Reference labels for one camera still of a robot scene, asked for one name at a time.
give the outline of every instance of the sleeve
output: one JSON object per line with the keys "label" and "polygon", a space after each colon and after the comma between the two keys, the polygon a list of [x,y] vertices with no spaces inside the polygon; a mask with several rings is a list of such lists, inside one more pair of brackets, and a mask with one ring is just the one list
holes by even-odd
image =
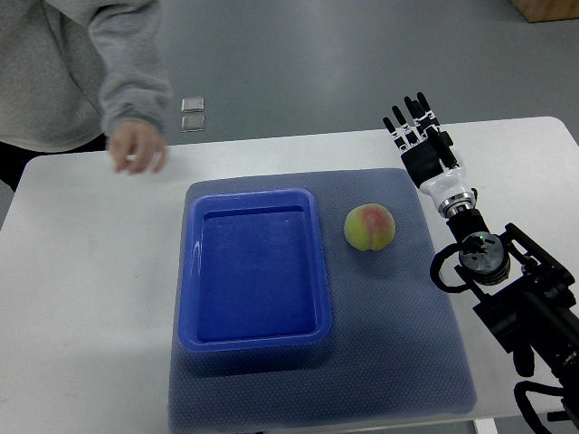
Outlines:
{"label": "sleeve", "polygon": [[160,132],[171,88],[155,45],[161,18],[158,0],[46,0],[87,27],[106,66],[100,88],[101,126],[111,136],[128,119],[147,122]]}

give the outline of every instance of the person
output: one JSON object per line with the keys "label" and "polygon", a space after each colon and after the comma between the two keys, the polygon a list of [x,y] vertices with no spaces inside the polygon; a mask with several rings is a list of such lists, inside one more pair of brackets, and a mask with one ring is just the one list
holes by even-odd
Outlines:
{"label": "person", "polygon": [[108,149],[117,172],[158,172],[171,98],[158,0],[0,0],[0,179],[34,157]]}

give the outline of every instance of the blue tray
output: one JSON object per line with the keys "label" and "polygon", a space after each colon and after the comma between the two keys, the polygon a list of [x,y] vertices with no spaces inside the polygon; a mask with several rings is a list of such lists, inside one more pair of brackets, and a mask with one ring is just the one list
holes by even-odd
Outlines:
{"label": "blue tray", "polygon": [[191,204],[186,227],[178,321],[185,349],[314,344],[327,335],[329,294],[312,193],[205,195]]}

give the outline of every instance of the human hand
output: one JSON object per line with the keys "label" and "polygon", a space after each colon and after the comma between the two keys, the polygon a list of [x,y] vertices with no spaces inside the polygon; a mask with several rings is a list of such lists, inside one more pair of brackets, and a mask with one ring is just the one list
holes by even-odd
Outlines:
{"label": "human hand", "polygon": [[115,160],[115,172],[126,170],[130,175],[145,172],[157,154],[153,172],[159,172],[168,153],[166,141],[157,129],[137,120],[121,123],[110,137],[107,150]]}

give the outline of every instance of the peach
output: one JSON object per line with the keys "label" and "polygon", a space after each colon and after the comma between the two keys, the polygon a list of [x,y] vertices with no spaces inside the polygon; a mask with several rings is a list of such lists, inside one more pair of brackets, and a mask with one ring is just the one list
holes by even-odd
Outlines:
{"label": "peach", "polygon": [[392,242],[395,232],[394,217],[378,203],[354,208],[344,222],[347,242],[361,251],[383,249]]}

